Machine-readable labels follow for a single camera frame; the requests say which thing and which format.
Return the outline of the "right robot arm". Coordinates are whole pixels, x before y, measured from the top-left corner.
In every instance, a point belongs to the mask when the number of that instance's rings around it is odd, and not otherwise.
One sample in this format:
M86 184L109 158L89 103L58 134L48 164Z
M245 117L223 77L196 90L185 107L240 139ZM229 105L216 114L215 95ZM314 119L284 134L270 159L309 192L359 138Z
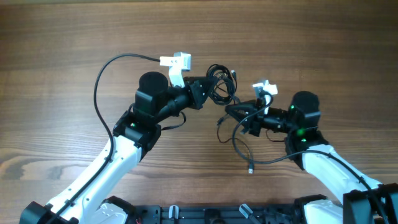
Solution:
M323 137L318 96L296 93L287 110L272 108L273 97L262 91L256 100L225 108L245 132L262 129L284 133L286 158L316 177L340 202L324 195L295 200L294 223L397 223L397 184L382 184L344 160Z

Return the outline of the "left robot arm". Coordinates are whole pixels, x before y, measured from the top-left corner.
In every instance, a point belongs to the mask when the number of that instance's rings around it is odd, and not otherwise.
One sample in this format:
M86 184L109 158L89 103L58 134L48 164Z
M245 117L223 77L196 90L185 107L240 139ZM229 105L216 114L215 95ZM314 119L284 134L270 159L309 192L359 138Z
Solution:
M20 223L139 223L130 203L110 191L154 147L161 121L185 108L199 110L214 89L214 77L166 77L147 72L139 79L135 102L116 122L98 157L46 205L31 202Z

